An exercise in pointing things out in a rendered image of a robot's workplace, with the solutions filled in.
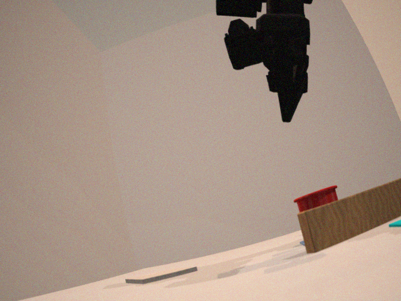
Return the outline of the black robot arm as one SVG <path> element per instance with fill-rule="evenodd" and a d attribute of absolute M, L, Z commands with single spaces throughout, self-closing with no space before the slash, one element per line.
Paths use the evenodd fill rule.
<path fill-rule="evenodd" d="M 262 3 L 266 3 L 266 14 L 279 7 L 295 8 L 304 13 L 304 3 L 311 4 L 313 0 L 216 0 L 217 16 L 235 16 L 256 18 L 261 13 Z M 264 36 L 264 44 L 258 44 L 256 29 L 241 19 L 230 22 L 229 34 L 225 34 L 225 44 L 232 67 L 241 70 L 245 67 L 262 63 L 261 55 L 265 48 L 271 47 L 271 37 Z"/>

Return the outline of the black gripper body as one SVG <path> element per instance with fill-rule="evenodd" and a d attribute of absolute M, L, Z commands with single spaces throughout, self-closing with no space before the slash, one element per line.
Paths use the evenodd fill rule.
<path fill-rule="evenodd" d="M 265 48 L 266 53 L 306 54 L 310 22 L 295 8 L 274 8 L 256 20 L 258 44 L 264 44 L 266 35 L 271 37 L 271 47 Z"/>

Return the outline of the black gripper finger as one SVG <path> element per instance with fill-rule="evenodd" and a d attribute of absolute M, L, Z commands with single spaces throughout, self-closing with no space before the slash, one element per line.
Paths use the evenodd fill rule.
<path fill-rule="evenodd" d="M 267 78 L 268 84 L 271 85 L 271 86 L 273 86 L 274 88 L 276 88 L 275 76 L 274 76 L 274 75 L 266 75 L 266 78 Z M 304 92 L 305 88 L 307 87 L 307 84 L 308 84 L 308 77 L 305 76 L 305 77 L 304 77 L 304 80 L 303 80 L 303 82 L 302 82 L 302 86 L 301 86 L 301 88 L 300 88 L 298 97 L 297 97 L 297 99 L 296 99 L 296 103 L 295 103 L 294 108 L 293 108 L 293 110 L 292 110 L 292 113 L 291 113 L 291 115 L 290 115 L 289 117 L 283 117 L 283 116 L 281 116 L 282 122 L 291 122 L 292 117 L 293 117 L 293 115 L 294 115 L 294 113 L 295 113 L 295 110 L 296 110 L 296 108 L 297 108 L 297 106 L 298 106 L 298 103 L 300 102 L 300 98 L 303 96 L 303 92 Z"/>
<path fill-rule="evenodd" d="M 289 117 L 309 67 L 309 56 L 295 53 L 264 53 L 261 58 L 264 66 L 275 76 L 281 115 Z"/>

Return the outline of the red cup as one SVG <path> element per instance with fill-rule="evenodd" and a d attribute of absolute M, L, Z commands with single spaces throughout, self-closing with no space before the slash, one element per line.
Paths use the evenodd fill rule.
<path fill-rule="evenodd" d="M 337 186 L 330 186 L 324 189 L 307 194 L 294 200 L 297 202 L 299 212 L 322 206 L 337 201 Z"/>

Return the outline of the brown wooden plank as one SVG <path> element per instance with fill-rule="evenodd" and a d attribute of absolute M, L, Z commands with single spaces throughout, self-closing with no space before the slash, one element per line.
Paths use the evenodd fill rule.
<path fill-rule="evenodd" d="M 297 215 L 306 253 L 316 253 L 400 217 L 401 178 Z"/>

